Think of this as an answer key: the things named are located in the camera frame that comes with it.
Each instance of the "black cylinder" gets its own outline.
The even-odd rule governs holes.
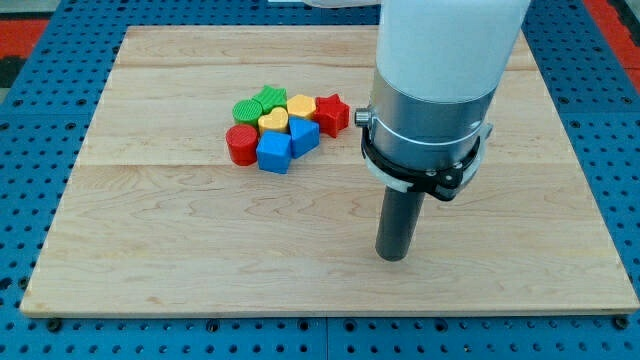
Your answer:
[[[381,258],[398,261],[407,256],[423,200],[421,192],[403,193],[386,188],[376,239],[376,251]]]

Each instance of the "black clamp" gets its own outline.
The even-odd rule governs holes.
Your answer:
[[[407,191],[424,192],[441,201],[451,201],[462,190],[460,186],[464,172],[478,155],[480,137],[473,148],[456,166],[434,172],[407,169],[387,160],[373,146],[369,138],[369,128],[362,128],[362,156],[368,158],[378,169],[398,180],[412,184]]]

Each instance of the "wood grain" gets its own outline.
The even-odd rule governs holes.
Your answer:
[[[480,173],[375,254],[359,132],[279,176],[232,165],[263,84],[363,106],[375,27],[132,27],[22,301],[34,317],[493,316],[639,307],[522,37]]]

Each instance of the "yellow heart block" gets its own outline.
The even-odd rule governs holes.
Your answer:
[[[306,95],[296,95],[287,100],[289,115],[311,120],[316,112],[316,99]]]
[[[258,119],[258,128],[260,135],[267,130],[286,134],[289,132],[289,113],[284,108],[274,108],[269,114],[262,115]]]

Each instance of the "red star block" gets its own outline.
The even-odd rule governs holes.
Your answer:
[[[349,105],[343,103],[338,94],[317,97],[313,120],[320,125],[321,133],[337,138],[340,130],[349,127]]]

